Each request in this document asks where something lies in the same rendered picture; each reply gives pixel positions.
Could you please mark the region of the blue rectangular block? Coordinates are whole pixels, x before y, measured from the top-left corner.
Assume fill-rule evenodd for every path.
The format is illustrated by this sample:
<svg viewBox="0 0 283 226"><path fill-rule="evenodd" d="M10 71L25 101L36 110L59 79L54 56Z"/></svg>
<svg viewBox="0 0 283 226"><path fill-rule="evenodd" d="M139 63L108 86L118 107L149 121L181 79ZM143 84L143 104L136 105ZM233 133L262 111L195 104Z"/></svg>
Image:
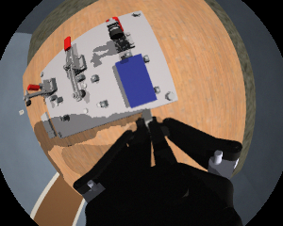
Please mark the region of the blue rectangular block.
<svg viewBox="0 0 283 226"><path fill-rule="evenodd" d="M157 100L142 54L115 63L130 107Z"/></svg>

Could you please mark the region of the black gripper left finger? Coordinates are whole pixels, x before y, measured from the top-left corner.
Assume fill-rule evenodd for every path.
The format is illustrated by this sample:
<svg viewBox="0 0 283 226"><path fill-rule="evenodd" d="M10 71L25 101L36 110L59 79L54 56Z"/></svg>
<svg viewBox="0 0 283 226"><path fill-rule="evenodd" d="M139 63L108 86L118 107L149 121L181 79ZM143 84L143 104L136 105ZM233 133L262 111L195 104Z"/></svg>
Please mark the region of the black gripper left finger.
<svg viewBox="0 0 283 226"><path fill-rule="evenodd" d="M152 142L146 109L135 123L136 131L123 132L92 169L74 182L73 188L87 203L110 185L107 202L111 206L119 211L134 206L140 169L151 168Z"/></svg>

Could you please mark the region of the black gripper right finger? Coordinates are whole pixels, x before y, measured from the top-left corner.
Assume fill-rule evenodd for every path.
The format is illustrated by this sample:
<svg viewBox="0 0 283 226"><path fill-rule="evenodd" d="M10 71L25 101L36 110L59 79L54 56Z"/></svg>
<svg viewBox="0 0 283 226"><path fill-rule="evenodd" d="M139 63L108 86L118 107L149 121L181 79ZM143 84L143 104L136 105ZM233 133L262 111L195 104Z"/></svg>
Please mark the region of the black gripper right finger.
<svg viewBox="0 0 283 226"><path fill-rule="evenodd" d="M208 172L230 180L242 145L236 140L213 137L188 124L166 118L158 122L151 109L146 109L146 121L153 145L161 198L168 205L179 205L189 196L189 185L165 137ZM172 130L172 131L171 131Z"/></svg>

